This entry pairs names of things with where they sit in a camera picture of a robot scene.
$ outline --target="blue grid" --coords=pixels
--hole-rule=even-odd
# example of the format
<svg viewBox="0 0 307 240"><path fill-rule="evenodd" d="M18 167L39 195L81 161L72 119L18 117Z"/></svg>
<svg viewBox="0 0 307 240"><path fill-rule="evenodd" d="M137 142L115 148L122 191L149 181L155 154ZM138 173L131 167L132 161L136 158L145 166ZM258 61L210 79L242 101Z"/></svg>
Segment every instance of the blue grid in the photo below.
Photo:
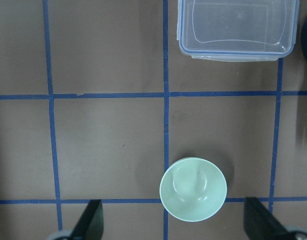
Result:
<svg viewBox="0 0 307 240"><path fill-rule="evenodd" d="M269 197L260 197L261 202L268 202L269 210L272 212L274 202L294 202L307 201L307 196L299 197L274 197L276 164L279 140L279 123L280 107L282 96L307 96L307 91L282 91L283 66L284 60L278 60L278 75L276 91L195 91L195 92L169 92L169 70L168 70L168 0L163 0L163 92L147 93L86 93L77 94L54 94L51 68L51 46L49 33L49 15L48 0L42 0L43 4L43 24L45 37L45 57L48 95L45 94L16 94L0 95L2 100L47 100L49 101L49 123L50 123L50 140L52 150L52 164L55 199L18 199L18 200L0 200L0 205L17 205L17 204L55 204L57 210L57 221L59 231L63 228L62 221L62 204L87 204L90 199L61 199L59 184L57 144L55 131L54 102L55 99L119 99L119 98L163 98L164 99L164 170L169 167L169 100L176 97L229 97L229 96L276 96L274 134L272 144L272 160L270 174ZM152 199L103 199L104 204L161 204L159 198ZM228 197L226 203L242 203L244 198ZM163 239L168 239L168 212L163 212Z"/></svg>

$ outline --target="grid square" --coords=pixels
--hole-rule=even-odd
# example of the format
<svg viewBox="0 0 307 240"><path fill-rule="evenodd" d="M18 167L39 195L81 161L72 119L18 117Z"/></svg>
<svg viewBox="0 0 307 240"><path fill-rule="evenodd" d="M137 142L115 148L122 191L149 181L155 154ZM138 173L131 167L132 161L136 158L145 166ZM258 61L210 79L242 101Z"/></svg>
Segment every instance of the grid square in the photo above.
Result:
<svg viewBox="0 0 307 240"><path fill-rule="evenodd" d="M244 232L244 204L226 202L219 212L200 222L185 222L169 216L169 240L240 239L247 240Z"/></svg>
<svg viewBox="0 0 307 240"><path fill-rule="evenodd" d="M47 92L42 1L0 0L0 95Z"/></svg>
<svg viewBox="0 0 307 240"><path fill-rule="evenodd" d="M162 98L57 99L62 198L158 198L163 109Z"/></svg>
<svg viewBox="0 0 307 240"><path fill-rule="evenodd" d="M54 198L48 101L0 101L0 200Z"/></svg>
<svg viewBox="0 0 307 240"><path fill-rule="evenodd" d="M86 204L62 206L65 229L73 229ZM104 230L102 240L163 239L161 204L127 203L103 204Z"/></svg>
<svg viewBox="0 0 307 240"><path fill-rule="evenodd" d="M284 91L307 91L307 60L301 46L301 32L307 17L307 1L300 1L296 44L290 55L284 58Z"/></svg>
<svg viewBox="0 0 307 240"><path fill-rule="evenodd" d="M57 231L54 204L0 205L0 240L45 240Z"/></svg>
<svg viewBox="0 0 307 240"><path fill-rule="evenodd" d="M307 196L307 96L283 96L275 197Z"/></svg>
<svg viewBox="0 0 307 240"><path fill-rule="evenodd" d="M49 1L55 93L163 92L160 0Z"/></svg>
<svg viewBox="0 0 307 240"><path fill-rule="evenodd" d="M273 215L282 225L307 232L307 201L275 202Z"/></svg>
<svg viewBox="0 0 307 240"><path fill-rule="evenodd" d="M169 84L171 92L274 91L277 61L220 62L192 59L180 52L178 1L169 1Z"/></svg>
<svg viewBox="0 0 307 240"><path fill-rule="evenodd" d="M227 197L267 197L274 119L273 96L172 98L170 164L210 160L226 177Z"/></svg>

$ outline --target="bowl rim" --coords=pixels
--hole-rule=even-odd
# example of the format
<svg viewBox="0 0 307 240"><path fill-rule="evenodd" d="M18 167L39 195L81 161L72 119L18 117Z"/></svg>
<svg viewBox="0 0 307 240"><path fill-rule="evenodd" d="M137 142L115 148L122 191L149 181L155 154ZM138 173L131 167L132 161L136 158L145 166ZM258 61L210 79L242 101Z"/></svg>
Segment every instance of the bowl rim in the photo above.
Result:
<svg viewBox="0 0 307 240"><path fill-rule="evenodd" d="M167 206L165 205L164 203L164 200L162 198L162 183L164 181L164 179L166 178L166 176L168 175L168 173L171 171L171 169L173 169L176 165L180 164L181 162L185 162L185 161L189 161L189 160L199 160L201 162L205 162L211 166L213 166L215 169L218 170L218 172L220 173L224 183L225 183L225 194L224 194L224 198L222 200L222 203L219 205L219 207L217 208L217 210L215 210L212 214L206 216L206 217L203 217L203 218L199 218L199 219L195 219L195 220L189 220L189 219L184 219L184 218L181 218L181 217L178 217L176 215L174 215L172 212L170 212L170 210L167 208ZM159 196L160 196L160 200L161 200L161 203L163 205L163 207L167 210L167 212L172 215L173 217L175 217L176 219L179 219L179 220L182 220L182 221L185 221L185 222L200 222L200 221L203 221L203 220L206 220L206 219L209 219L211 218L213 215L215 215L221 208L222 206L224 205L225 203L225 200L226 200L226 197L227 197L227 181L226 181L226 178L223 174L223 172L219 169L219 167L217 167L214 163L212 163L211 161L208 161L206 159L203 159L203 158L200 158L200 157L194 157L194 156L190 156L190 157L185 157L185 158L182 158L182 159L179 159L177 161L175 161L173 164L171 164L168 169L165 171L165 173L163 174L162 178L161 178L161 181L160 181L160 186L159 186Z"/></svg>

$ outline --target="clear plastic container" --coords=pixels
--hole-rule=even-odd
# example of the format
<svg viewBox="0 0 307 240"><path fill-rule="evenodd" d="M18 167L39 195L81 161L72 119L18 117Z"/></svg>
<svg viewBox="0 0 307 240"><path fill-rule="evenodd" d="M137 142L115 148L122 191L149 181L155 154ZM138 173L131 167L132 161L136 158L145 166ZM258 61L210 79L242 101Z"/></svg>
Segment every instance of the clear plastic container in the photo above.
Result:
<svg viewBox="0 0 307 240"><path fill-rule="evenodd" d="M195 59L275 61L296 41L299 0L178 0L177 40Z"/></svg>

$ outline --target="round bowl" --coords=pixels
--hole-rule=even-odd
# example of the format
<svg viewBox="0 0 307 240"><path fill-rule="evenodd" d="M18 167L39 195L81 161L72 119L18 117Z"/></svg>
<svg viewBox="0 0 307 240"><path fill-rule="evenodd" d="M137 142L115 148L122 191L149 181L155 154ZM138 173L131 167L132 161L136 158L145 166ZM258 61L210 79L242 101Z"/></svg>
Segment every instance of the round bowl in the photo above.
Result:
<svg viewBox="0 0 307 240"><path fill-rule="evenodd" d="M223 173L212 162L186 157L164 173L159 188L164 208L175 218L198 222L219 211L227 195Z"/></svg>

